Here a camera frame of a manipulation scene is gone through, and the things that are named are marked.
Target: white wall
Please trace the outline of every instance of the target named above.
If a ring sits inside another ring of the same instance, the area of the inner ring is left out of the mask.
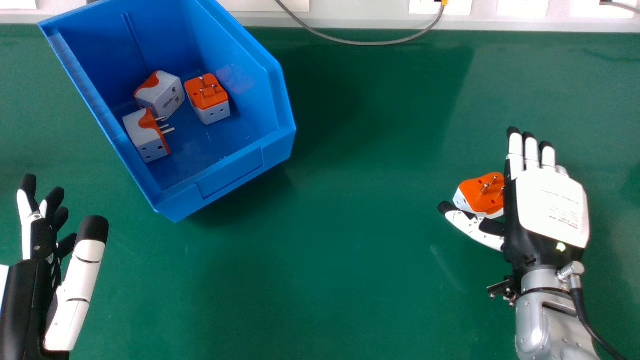
[[[409,14],[409,1],[411,0],[285,1],[294,9],[302,11],[299,13],[299,16],[305,19],[311,26],[317,28],[419,29],[423,28],[433,18],[433,15]],[[574,1],[597,4],[598,0],[549,0],[547,16],[542,19],[533,20],[498,16],[498,1],[499,0],[472,0],[472,9],[469,16],[445,15],[437,28],[511,31],[640,32],[640,15],[631,19],[572,16],[574,13]],[[619,1],[637,3],[637,0]],[[278,7],[274,6],[273,0],[220,0],[220,2],[230,10],[267,10],[266,12],[232,11],[232,15],[245,26],[297,26],[285,13],[277,11]],[[87,0],[38,0],[38,10],[0,10],[0,23],[33,23],[86,3]],[[607,7],[603,12],[610,10],[613,9]]]

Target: label on robotic hand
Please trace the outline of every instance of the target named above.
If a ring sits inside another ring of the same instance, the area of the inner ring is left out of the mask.
[[[525,229],[585,248],[589,241],[587,195],[575,180],[547,170],[528,170],[516,180],[518,216]]]

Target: blue storage box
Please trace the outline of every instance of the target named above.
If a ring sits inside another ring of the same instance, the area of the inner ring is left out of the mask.
[[[280,64],[213,0],[104,0],[39,24],[129,172],[178,222],[291,154],[296,125]],[[170,156],[145,164],[122,117],[155,70],[213,73],[232,116],[204,125],[185,101],[169,118]]]

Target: silver robotic forearm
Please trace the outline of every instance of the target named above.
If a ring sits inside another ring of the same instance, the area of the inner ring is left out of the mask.
[[[520,360],[600,359],[569,296],[569,266],[582,264],[574,262],[559,272],[540,268],[522,277],[523,295],[515,303]]]

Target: robot's left hand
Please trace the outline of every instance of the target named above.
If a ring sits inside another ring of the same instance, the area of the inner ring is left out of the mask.
[[[65,192],[55,188],[38,205],[36,178],[17,194],[22,261],[0,265],[0,359],[68,359],[86,318],[107,242],[109,223],[85,218],[78,233],[58,242],[68,220]],[[64,282],[62,259],[73,252]]]

